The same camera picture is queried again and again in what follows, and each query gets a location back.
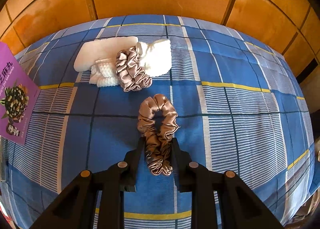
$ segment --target plaid pattern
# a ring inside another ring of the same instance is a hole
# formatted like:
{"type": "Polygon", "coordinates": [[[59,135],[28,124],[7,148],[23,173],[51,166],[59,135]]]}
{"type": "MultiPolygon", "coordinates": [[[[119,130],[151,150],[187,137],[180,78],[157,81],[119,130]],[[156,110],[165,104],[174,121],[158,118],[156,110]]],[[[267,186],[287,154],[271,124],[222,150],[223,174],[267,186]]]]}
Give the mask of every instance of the plaid pattern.
{"type": "MultiPolygon", "coordinates": [[[[25,146],[4,141],[2,198],[23,228],[79,172],[105,170],[136,147],[140,103],[156,93],[178,112],[181,149],[209,170],[235,171],[283,224],[320,185],[292,72],[281,54],[241,32],[185,17],[113,17],[60,30],[16,58],[41,87],[25,146]],[[98,88],[90,71],[74,71],[85,42],[130,35],[171,41],[172,69],[148,89],[98,88]]],[[[143,158],[139,165],[137,193],[125,194],[125,228],[190,228],[191,194],[177,192],[172,176],[151,176],[143,158]]]]}

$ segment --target purple package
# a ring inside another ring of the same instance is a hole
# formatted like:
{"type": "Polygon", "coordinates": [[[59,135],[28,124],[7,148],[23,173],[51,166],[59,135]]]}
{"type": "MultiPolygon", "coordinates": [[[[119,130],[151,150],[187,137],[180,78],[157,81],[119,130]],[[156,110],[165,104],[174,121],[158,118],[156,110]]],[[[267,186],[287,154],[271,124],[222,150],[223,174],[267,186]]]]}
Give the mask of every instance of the purple package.
{"type": "Polygon", "coordinates": [[[0,42],[0,135],[24,145],[40,89],[0,42]]]}

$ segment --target bed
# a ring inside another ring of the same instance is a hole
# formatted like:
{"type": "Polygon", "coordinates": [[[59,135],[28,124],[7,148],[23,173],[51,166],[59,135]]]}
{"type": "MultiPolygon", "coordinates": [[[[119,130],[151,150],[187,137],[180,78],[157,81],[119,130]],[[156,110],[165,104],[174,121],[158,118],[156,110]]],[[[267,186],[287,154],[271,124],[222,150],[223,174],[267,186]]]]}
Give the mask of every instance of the bed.
{"type": "MultiPolygon", "coordinates": [[[[157,93],[178,113],[180,148],[209,170],[235,171],[282,224],[320,185],[298,83],[281,54],[244,33],[186,17],[113,17],[60,30],[15,57],[41,88],[25,145],[3,141],[1,200],[22,228],[82,170],[123,160],[140,137],[141,102],[157,93]],[[130,35],[171,41],[172,69],[149,88],[98,88],[90,71],[74,70],[85,42],[130,35]]],[[[141,158],[124,211],[125,228],[190,228],[191,194],[177,192],[173,176],[152,176],[141,158]]]]}

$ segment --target yellow stripe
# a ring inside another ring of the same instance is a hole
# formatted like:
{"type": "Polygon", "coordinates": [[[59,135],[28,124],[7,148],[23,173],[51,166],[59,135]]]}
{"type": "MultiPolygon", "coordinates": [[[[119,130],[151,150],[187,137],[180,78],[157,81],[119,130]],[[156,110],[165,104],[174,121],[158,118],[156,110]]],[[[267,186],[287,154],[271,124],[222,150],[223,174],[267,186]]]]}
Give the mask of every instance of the yellow stripe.
{"type": "MultiPolygon", "coordinates": [[[[49,44],[49,42],[45,42],[45,43],[43,43],[41,46],[47,45],[47,44],[49,44]]],[[[27,55],[27,54],[31,53],[32,51],[37,50],[38,48],[39,48],[39,47],[37,47],[37,48],[35,48],[35,49],[33,49],[33,50],[30,50],[30,51],[28,51],[27,53],[25,53],[24,55],[27,55]]]]}
{"type": "Polygon", "coordinates": [[[63,82],[62,84],[51,84],[51,85],[43,85],[39,86],[41,90],[46,90],[46,89],[52,89],[52,88],[58,88],[58,87],[73,87],[74,82],[63,82]]]}
{"type": "Polygon", "coordinates": [[[121,26],[121,25],[113,25],[113,26],[106,26],[106,27],[116,27],[116,26],[121,26]]]}
{"type": "Polygon", "coordinates": [[[254,46],[254,47],[256,47],[256,48],[259,48],[259,49],[261,49],[261,50],[263,50],[263,51],[267,52],[268,54],[271,54],[271,55],[273,55],[273,56],[274,56],[274,53],[271,53],[271,52],[269,52],[269,51],[267,51],[267,50],[265,50],[265,49],[261,48],[260,46],[256,46],[255,44],[252,44],[252,43],[250,43],[250,42],[245,42],[245,43],[247,43],[248,45],[252,45],[252,46],[254,46]]]}
{"type": "Polygon", "coordinates": [[[293,163],[291,163],[289,166],[288,166],[288,170],[290,168],[292,168],[295,164],[297,164],[299,162],[300,159],[302,159],[304,157],[304,155],[306,155],[307,153],[309,152],[309,150],[306,150],[305,152],[303,152],[303,154],[297,158],[293,163]]]}
{"type": "Polygon", "coordinates": [[[59,87],[73,87],[74,85],[74,82],[63,82],[59,87]]]}
{"type": "Polygon", "coordinates": [[[52,84],[52,85],[43,85],[43,86],[39,86],[39,88],[41,90],[46,90],[46,89],[51,89],[51,88],[58,88],[58,84],[52,84]]]}
{"type": "MultiPolygon", "coordinates": [[[[176,24],[162,24],[162,23],[132,23],[132,24],[123,24],[122,26],[133,26],[133,25],[152,25],[152,26],[180,26],[176,24]]],[[[116,27],[121,25],[113,25],[113,26],[106,26],[106,27],[116,27]]]]}
{"type": "Polygon", "coordinates": [[[242,84],[235,84],[235,83],[227,83],[227,82],[201,82],[202,85],[208,85],[212,87],[234,87],[244,90],[250,91],[262,91],[262,92],[270,92],[269,89],[261,89],[259,87],[250,87],[242,84]]]}
{"type": "MultiPolygon", "coordinates": [[[[99,208],[96,208],[96,214],[99,213],[99,208]]],[[[124,213],[124,218],[131,218],[131,219],[142,219],[142,220],[175,220],[181,219],[191,216],[191,210],[176,213],[176,214],[163,214],[163,215],[153,215],[153,214],[137,214],[137,213],[124,213]]]]}

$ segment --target satin scrunchie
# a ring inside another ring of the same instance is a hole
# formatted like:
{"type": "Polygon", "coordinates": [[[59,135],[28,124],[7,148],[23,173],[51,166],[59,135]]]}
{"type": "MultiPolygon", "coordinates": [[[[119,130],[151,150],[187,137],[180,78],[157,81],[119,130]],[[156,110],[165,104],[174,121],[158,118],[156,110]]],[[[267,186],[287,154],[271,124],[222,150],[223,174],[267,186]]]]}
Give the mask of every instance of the satin scrunchie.
{"type": "Polygon", "coordinates": [[[139,54],[135,46],[121,50],[116,57],[116,74],[125,92],[140,91],[152,84],[152,78],[140,66],[138,58],[139,54]]]}
{"type": "Polygon", "coordinates": [[[171,102],[162,94],[146,98],[140,106],[138,130],[146,138],[145,156],[148,168],[153,175],[161,173],[169,176],[172,172],[170,164],[170,141],[179,126],[176,124],[177,112],[171,102]],[[164,120],[157,132],[153,117],[155,112],[162,111],[164,120]]]}

